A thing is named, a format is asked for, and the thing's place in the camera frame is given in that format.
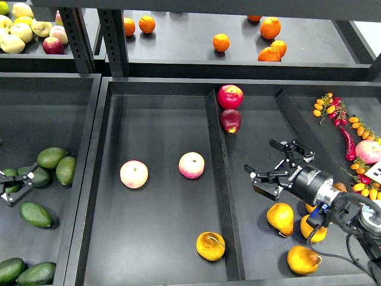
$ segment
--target green apple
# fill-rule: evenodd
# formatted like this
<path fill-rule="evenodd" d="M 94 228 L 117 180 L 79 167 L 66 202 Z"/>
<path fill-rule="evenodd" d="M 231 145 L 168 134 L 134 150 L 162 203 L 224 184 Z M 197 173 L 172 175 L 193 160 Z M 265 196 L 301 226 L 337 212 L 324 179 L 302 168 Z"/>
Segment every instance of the green apple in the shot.
<path fill-rule="evenodd" d="M 10 12 L 10 7 L 5 1 L 0 1 L 0 15 L 7 15 Z"/>
<path fill-rule="evenodd" d="M 50 22 L 36 21 L 36 19 L 33 19 L 31 24 L 33 32 L 42 38 L 46 38 L 49 36 L 49 32 L 52 26 L 53 25 Z"/>
<path fill-rule="evenodd" d="M 1 49 L 7 54 L 19 54 L 25 48 L 25 43 L 18 36 L 5 35 L 0 42 Z"/>
<path fill-rule="evenodd" d="M 11 35 L 18 36 L 24 43 L 29 43 L 33 39 L 32 28 L 28 24 L 18 23 L 10 28 Z"/>
<path fill-rule="evenodd" d="M 12 14 L 15 18 L 19 18 L 22 16 L 28 16 L 30 18 L 34 18 L 32 9 L 25 3 L 15 3 L 13 4 Z"/>
<path fill-rule="evenodd" d="M 11 19 L 9 19 L 7 16 L 0 15 L 0 28 L 3 28 L 9 32 L 12 25 L 13 23 Z"/>
<path fill-rule="evenodd" d="M 0 42 L 1 42 L 1 38 L 6 36 L 6 35 L 9 35 L 8 31 L 5 30 L 5 29 L 0 28 Z"/>

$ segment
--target red chili pepper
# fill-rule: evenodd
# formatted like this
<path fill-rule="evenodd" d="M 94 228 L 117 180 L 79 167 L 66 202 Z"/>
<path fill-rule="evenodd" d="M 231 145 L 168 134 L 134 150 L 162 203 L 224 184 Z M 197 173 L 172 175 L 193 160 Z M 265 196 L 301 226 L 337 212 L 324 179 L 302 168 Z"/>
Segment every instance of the red chili pepper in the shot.
<path fill-rule="evenodd" d="M 353 141 L 353 138 L 351 134 L 349 134 L 348 131 L 346 131 L 342 126 L 339 126 L 341 133 L 343 133 L 346 141 L 346 152 L 345 152 L 345 158 L 348 161 L 353 161 L 356 159 L 356 145 L 355 142 Z"/>

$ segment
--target shelf post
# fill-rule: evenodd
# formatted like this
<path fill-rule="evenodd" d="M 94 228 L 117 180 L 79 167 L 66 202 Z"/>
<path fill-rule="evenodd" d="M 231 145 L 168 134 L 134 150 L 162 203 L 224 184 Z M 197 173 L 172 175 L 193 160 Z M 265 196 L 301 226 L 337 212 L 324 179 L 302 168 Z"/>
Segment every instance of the shelf post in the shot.
<path fill-rule="evenodd" d="M 105 41 L 111 75 L 129 76 L 129 59 L 124 33 L 123 10 L 98 9 L 101 32 Z"/>
<path fill-rule="evenodd" d="M 78 73 L 96 73 L 81 8 L 59 8 Z"/>

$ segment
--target yellow apple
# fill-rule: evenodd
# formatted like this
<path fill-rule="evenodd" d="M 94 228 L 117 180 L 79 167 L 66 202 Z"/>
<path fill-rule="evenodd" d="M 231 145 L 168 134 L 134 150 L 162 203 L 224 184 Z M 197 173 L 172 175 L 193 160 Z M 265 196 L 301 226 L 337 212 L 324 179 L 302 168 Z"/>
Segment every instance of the yellow apple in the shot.
<path fill-rule="evenodd" d="M 131 189 L 140 188 L 148 179 L 148 168 L 137 160 L 125 162 L 120 168 L 120 179 Z"/>

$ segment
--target orange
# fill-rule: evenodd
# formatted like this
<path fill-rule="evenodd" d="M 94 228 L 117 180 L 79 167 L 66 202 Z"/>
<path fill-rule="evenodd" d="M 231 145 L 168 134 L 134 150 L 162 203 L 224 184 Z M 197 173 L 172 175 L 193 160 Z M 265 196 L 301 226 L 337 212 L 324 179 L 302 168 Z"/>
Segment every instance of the orange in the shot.
<path fill-rule="evenodd" d="M 280 22 L 277 17 L 269 17 L 265 19 L 261 25 L 261 36 L 267 40 L 274 39 L 280 33 Z"/>
<path fill-rule="evenodd" d="M 224 52 L 230 46 L 229 37 L 225 34 L 217 34 L 213 38 L 213 47 L 217 52 Z"/>
<path fill-rule="evenodd" d="M 135 23 L 131 18 L 123 18 L 124 33 L 127 37 L 132 36 L 135 32 Z"/>
<path fill-rule="evenodd" d="M 248 19 L 252 22 L 258 22 L 262 16 L 248 16 Z"/>
<path fill-rule="evenodd" d="M 287 45 L 284 41 L 278 40 L 271 43 L 273 48 L 277 48 L 280 52 L 280 57 L 283 57 L 287 50 Z"/>
<path fill-rule="evenodd" d="M 151 16 L 143 16 L 139 20 L 139 27 L 143 33 L 151 34 L 155 30 L 155 20 Z"/>
<path fill-rule="evenodd" d="M 258 61 L 280 61 L 280 51 L 277 48 L 268 46 L 260 52 Z"/>

